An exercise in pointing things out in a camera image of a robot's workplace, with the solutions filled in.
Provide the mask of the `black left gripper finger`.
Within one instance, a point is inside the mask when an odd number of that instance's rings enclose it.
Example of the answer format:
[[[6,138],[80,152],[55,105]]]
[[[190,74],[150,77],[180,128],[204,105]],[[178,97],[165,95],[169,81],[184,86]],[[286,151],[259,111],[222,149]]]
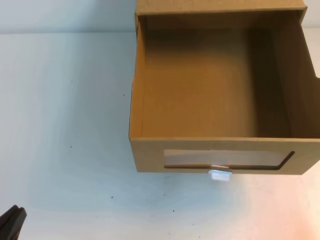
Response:
[[[17,240],[27,217],[23,207],[13,205],[0,216],[0,240]]]

